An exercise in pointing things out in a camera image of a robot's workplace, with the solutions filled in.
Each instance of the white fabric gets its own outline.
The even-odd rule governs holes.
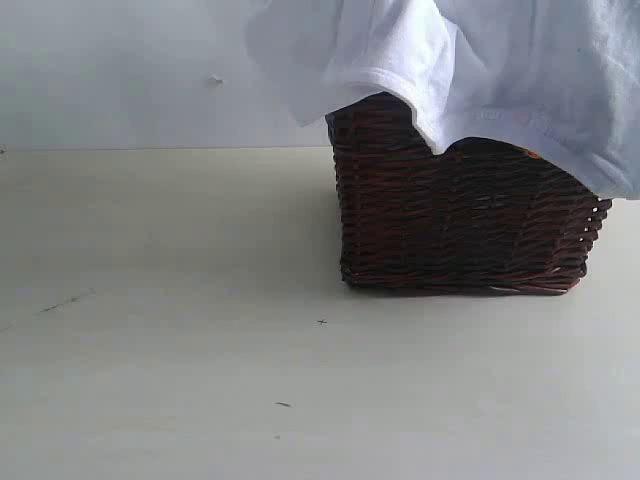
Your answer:
[[[301,124],[388,91],[435,153],[493,138],[640,198],[638,0],[271,0],[247,46]]]

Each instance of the white tabletop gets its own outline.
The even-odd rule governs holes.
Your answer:
[[[325,148],[0,157],[0,478],[636,479],[639,213],[564,297],[402,298]]]

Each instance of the brown wicker basket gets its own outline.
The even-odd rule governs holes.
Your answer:
[[[558,295],[586,275],[611,201],[563,170],[480,138],[435,156],[389,94],[327,123],[350,285]]]

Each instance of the wicker weave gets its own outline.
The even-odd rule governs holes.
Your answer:
[[[389,94],[327,123],[350,285],[557,295],[586,274],[611,201],[563,170],[479,138],[434,156]]]

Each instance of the white cloth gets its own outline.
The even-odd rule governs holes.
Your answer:
[[[271,0],[246,40],[303,125],[388,91],[435,153],[493,138],[640,198],[638,0]]]

